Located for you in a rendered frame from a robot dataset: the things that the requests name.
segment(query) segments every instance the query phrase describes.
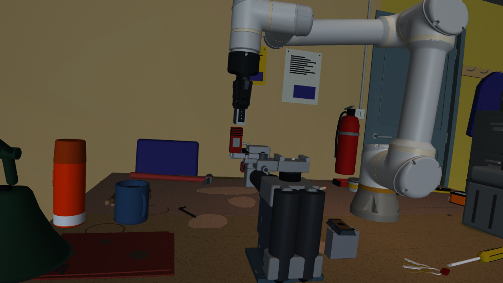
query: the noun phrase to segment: white poster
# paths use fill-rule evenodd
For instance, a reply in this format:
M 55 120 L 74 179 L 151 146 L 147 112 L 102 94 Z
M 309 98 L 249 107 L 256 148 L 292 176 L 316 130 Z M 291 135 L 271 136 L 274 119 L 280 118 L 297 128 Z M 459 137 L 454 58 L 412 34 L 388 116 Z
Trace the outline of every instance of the white poster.
M 321 53 L 286 49 L 283 102 L 318 105 Z

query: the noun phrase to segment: red rod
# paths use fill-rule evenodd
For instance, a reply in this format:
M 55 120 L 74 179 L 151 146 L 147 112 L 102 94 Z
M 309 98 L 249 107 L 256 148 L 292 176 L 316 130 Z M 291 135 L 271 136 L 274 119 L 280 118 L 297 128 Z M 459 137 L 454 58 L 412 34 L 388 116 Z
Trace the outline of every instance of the red rod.
M 166 180 L 166 181 L 185 181 L 185 182 L 204 182 L 206 177 L 198 176 L 179 176 L 179 175 L 163 175 L 163 174 L 149 174 L 149 173 L 129 173 L 131 179 L 153 179 L 153 180 Z

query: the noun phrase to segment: blue base plate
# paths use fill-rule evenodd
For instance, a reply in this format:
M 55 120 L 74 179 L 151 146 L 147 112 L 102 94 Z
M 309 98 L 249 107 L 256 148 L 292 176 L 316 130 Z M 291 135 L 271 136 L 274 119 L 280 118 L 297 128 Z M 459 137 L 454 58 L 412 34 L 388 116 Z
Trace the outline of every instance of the blue base plate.
M 253 271 L 253 275 L 255 276 L 255 280 L 257 283 L 276 283 L 274 280 L 267 279 L 264 269 L 262 268 L 262 262 L 259 259 L 259 254 L 257 253 L 257 248 L 245 248 L 246 257 L 248 258 L 248 262 L 250 263 L 251 270 Z M 313 281 L 323 281 L 323 274 L 321 277 L 313 278 L 306 282 Z M 293 283 L 300 282 L 299 279 L 290 279 L 284 281 L 284 283 Z

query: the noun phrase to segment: mug handle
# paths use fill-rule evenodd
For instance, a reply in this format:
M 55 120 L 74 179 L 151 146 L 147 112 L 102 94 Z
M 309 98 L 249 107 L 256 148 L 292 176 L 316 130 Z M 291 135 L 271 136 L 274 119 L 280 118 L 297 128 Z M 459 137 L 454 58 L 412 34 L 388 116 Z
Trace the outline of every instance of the mug handle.
M 139 216 L 140 218 L 145 217 L 145 214 L 147 213 L 147 197 L 145 196 L 144 192 L 140 192 L 141 198 L 142 198 L 142 204 L 143 208 L 141 210 L 141 215 Z

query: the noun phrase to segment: screwdriver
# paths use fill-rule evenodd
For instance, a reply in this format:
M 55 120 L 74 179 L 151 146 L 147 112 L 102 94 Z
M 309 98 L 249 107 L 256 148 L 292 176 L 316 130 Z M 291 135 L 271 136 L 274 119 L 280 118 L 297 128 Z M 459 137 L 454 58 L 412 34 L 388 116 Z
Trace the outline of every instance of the screwdriver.
M 472 262 L 472 261 L 476 261 L 476 260 L 478 260 L 480 262 L 490 262 L 490 261 L 495 261 L 495 260 L 502 259 L 502 258 L 503 258 L 503 247 L 499 247 L 499 248 L 494 248 L 494 249 L 489 249 L 489 250 L 478 252 L 477 257 L 454 262 L 451 264 L 447 264 L 447 266 L 448 267 L 456 266 L 456 265 L 460 265 L 463 263 L 468 263 L 468 262 Z

